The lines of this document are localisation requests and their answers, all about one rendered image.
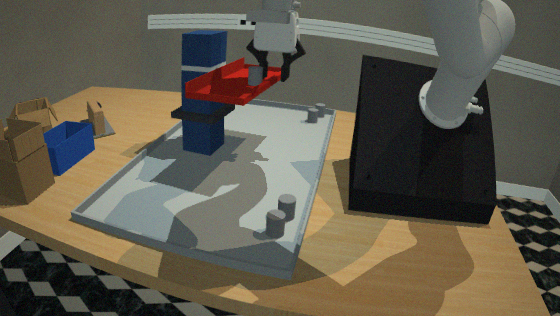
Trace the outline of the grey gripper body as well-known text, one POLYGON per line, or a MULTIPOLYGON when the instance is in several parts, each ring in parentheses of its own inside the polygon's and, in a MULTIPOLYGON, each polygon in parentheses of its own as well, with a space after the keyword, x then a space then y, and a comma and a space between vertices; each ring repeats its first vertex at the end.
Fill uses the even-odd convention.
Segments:
POLYGON ((290 24, 256 22, 253 39, 255 49, 281 53, 297 50, 297 37, 300 41, 299 16, 294 10, 288 11, 291 12, 290 24))

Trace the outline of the blue open bin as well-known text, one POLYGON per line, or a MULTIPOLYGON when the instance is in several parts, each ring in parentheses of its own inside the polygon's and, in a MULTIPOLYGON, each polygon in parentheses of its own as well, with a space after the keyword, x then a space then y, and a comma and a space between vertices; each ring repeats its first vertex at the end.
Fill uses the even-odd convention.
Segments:
POLYGON ((92 124, 89 123, 64 121, 43 136, 54 175, 61 176, 95 150, 92 124))

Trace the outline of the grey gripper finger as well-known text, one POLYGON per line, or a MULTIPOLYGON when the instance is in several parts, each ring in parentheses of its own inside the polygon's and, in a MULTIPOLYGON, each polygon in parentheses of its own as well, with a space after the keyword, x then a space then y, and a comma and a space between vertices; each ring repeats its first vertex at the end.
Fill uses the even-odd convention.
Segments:
POLYGON ((266 59, 267 55, 268 55, 268 51, 262 51, 262 50, 259 51, 259 50, 255 49, 254 46, 253 46, 253 39, 248 44, 246 49, 255 56, 255 58, 259 62, 259 66, 263 67, 263 79, 264 79, 264 78, 267 77, 267 74, 268 74, 268 61, 266 59))
POLYGON ((297 42, 296 42, 296 49, 297 49, 297 53, 291 56, 291 53, 282 53, 283 55, 283 65, 281 66, 281 82, 284 82, 287 80, 287 78, 289 78, 289 73, 290 73, 290 65, 293 61, 295 61, 297 58, 303 56, 306 54, 304 48, 302 47, 301 43, 299 42, 298 38, 297 38, 297 42), (288 56, 289 54, 289 56, 288 56))

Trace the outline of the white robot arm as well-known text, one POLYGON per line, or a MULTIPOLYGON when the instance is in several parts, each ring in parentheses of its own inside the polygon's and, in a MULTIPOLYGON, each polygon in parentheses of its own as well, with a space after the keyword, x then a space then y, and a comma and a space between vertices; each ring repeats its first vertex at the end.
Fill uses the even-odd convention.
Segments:
MULTIPOLYGON (((296 1, 262 0, 265 10, 247 10, 246 21, 290 24, 288 10, 301 7, 296 1)), ((473 96, 512 41, 515 18, 501 0, 423 0, 423 4, 441 63, 433 80, 421 88, 419 105, 431 123, 454 129, 468 113, 483 113, 482 106, 470 102, 478 102, 473 96)))

